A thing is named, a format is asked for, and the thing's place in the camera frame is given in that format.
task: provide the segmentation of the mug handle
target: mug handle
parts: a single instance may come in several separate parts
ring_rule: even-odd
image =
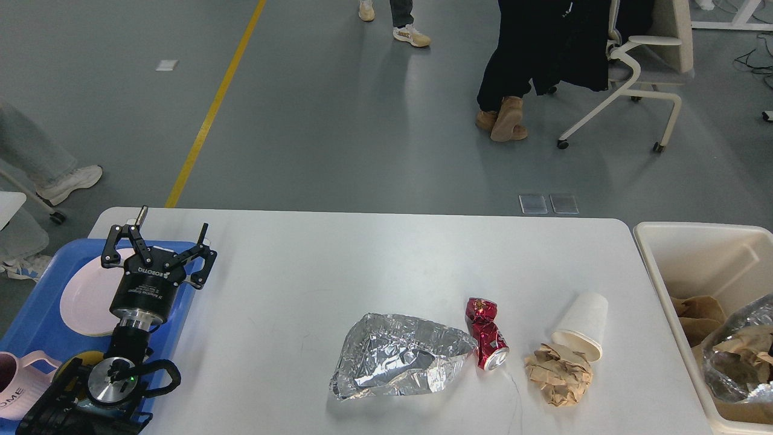
[[[32,351],[32,352],[29,352],[27,355],[24,355],[23,357],[21,357],[19,359],[19,365],[21,365],[22,367],[26,367],[26,366],[32,364],[33,362],[40,361],[40,360],[44,360],[51,367],[53,367],[53,370],[48,375],[46,375],[46,377],[49,380],[52,380],[53,376],[56,374],[56,370],[59,368],[60,365],[62,365],[62,362],[61,361],[57,361],[57,360],[51,358],[50,356],[46,355],[46,353],[44,351]]]

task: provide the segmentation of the white plate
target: white plate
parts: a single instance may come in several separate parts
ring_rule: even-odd
[[[123,259],[132,256],[132,248],[118,249]],[[113,333],[118,318],[110,312],[124,270],[104,269],[100,258],[86,263],[75,272],[62,292],[59,311],[69,329],[78,334],[102,337]]]

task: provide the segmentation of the pink mug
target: pink mug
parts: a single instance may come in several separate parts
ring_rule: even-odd
[[[31,366],[40,360],[49,363],[54,369],[46,374]],[[24,418],[48,389],[61,364],[43,351],[32,351],[21,358],[0,352],[0,417],[7,420]]]

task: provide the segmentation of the white bin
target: white bin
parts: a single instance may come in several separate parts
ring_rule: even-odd
[[[680,299],[713,296],[730,315],[773,292],[771,232],[743,225],[679,222],[642,222],[633,232],[714,432],[773,435],[771,424],[729,420],[737,418],[734,413],[748,416],[755,409],[720,403],[720,414],[669,298],[669,295]],[[762,413],[758,414],[758,419],[764,421]]]

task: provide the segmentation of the white sneaker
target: white sneaker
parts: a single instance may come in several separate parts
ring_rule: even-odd
[[[432,42],[429,36],[414,29],[414,26],[411,24],[400,28],[393,27],[392,36],[398,41],[404,41],[416,47],[426,47]]]
[[[48,255],[35,254],[25,259],[0,263],[0,272],[7,272],[11,279],[31,279],[37,283],[50,262],[51,257]]]
[[[360,0],[357,15],[363,21],[373,21],[376,18],[376,11],[373,10],[373,0]]]
[[[47,200],[51,205],[57,205],[67,199],[75,189],[88,189],[102,177],[102,167],[97,165],[85,166],[71,172],[62,178],[59,183],[50,187],[38,187],[38,196]]]

